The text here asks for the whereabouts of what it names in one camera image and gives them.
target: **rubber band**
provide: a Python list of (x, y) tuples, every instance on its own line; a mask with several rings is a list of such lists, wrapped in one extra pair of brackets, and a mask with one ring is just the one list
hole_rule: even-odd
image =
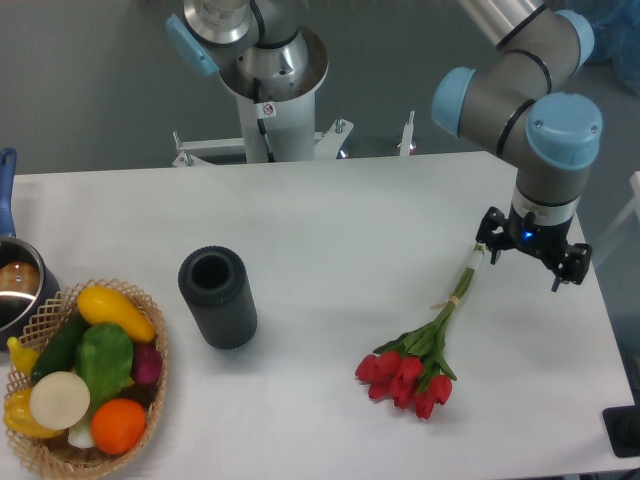
[(444, 308), (447, 306), (447, 303), (453, 303), (456, 307), (460, 304), (460, 299), (456, 297), (454, 294), (449, 295), (449, 298), (444, 303), (438, 303), (437, 305), (431, 305), (429, 307), (430, 310), (438, 310), (439, 308)]

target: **radish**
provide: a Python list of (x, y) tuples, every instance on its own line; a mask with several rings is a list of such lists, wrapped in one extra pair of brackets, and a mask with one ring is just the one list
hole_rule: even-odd
[(151, 345), (137, 344), (133, 350), (131, 378), (138, 385), (151, 385), (160, 377), (162, 357)]

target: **fruit basket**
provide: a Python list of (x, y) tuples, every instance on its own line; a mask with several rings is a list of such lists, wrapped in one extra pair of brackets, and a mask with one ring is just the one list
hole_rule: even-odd
[[(137, 443), (124, 454), (110, 455), (97, 447), (76, 448), (67, 441), (67, 434), (54, 438), (33, 438), (11, 429), (6, 430), (9, 446), (30, 472), (42, 478), (95, 479), (107, 475), (130, 462), (145, 446), (160, 419), (167, 386), (169, 352), (167, 334), (162, 313), (151, 297), (135, 285), (120, 280), (90, 280), (84, 284), (58, 292), (53, 299), (38, 309), (19, 338), (23, 347), (41, 352), (58, 329), (77, 310), (77, 298), (85, 288), (100, 285), (124, 294), (147, 317), (155, 328), (155, 338), (150, 343), (162, 359), (157, 381), (150, 385), (133, 384), (124, 388), (118, 398), (138, 402), (144, 409), (146, 427)], [(11, 366), (8, 375), (7, 395), (32, 387), (30, 378)]]

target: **yellow pepper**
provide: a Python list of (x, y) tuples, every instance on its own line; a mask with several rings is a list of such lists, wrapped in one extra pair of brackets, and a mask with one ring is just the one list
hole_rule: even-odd
[(20, 345), (20, 341), (16, 337), (11, 337), (7, 340), (7, 347), (11, 353), (11, 363), (13, 363), (20, 373), (25, 376), (31, 375), (31, 370), (40, 356), (40, 352), (23, 347)]
[(124, 294), (110, 288), (93, 285), (82, 290), (78, 310), (91, 325), (120, 325), (134, 342), (149, 343), (156, 336), (153, 323)]
[(50, 430), (33, 419), (29, 409), (31, 388), (20, 390), (4, 402), (4, 424), (14, 432), (34, 438), (53, 438), (64, 430)]

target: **pot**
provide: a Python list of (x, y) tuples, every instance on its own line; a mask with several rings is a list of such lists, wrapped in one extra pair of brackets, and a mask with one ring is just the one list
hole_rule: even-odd
[(38, 307), (59, 290), (38, 251), (16, 238), (11, 195), (18, 155), (0, 152), (0, 350), (9, 337), (19, 337)]

